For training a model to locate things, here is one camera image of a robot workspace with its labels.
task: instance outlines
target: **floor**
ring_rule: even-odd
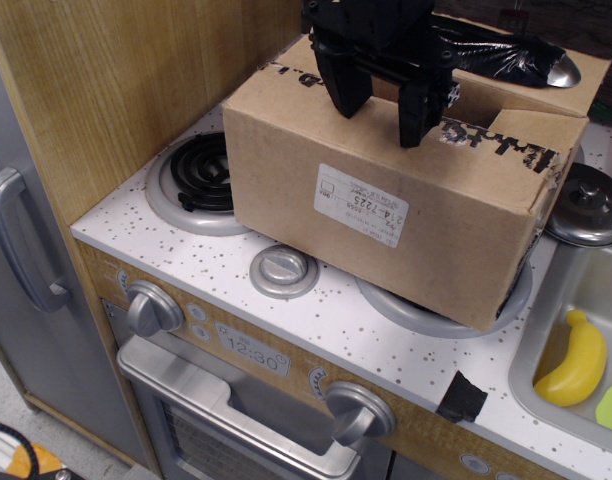
[[[0,423],[40,443],[86,480],[123,480],[130,467],[44,412],[26,407],[0,364]]]

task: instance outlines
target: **black plastic bag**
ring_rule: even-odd
[[[502,34],[433,15],[433,29],[459,55],[457,68],[529,87],[548,86],[548,75],[566,52],[532,35]]]

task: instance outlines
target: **clock display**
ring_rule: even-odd
[[[281,377],[288,375],[290,358],[283,353],[223,323],[215,322],[215,329],[224,347]]]

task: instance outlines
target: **refrigerator door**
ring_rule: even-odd
[[[18,183],[13,193],[3,194],[0,211],[0,349],[32,396],[146,464],[128,406],[0,77],[2,173],[4,177],[14,173]],[[12,253],[2,249],[7,238],[13,250],[17,249]],[[19,268],[26,285],[20,283]],[[39,292],[39,302],[29,295],[29,288]],[[47,296],[45,305],[42,295]],[[55,302],[51,295],[61,298]]]

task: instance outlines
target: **oven window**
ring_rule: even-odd
[[[283,480],[233,448],[231,439],[203,424],[200,428],[197,420],[174,406],[163,407],[177,455],[204,475],[214,480]]]

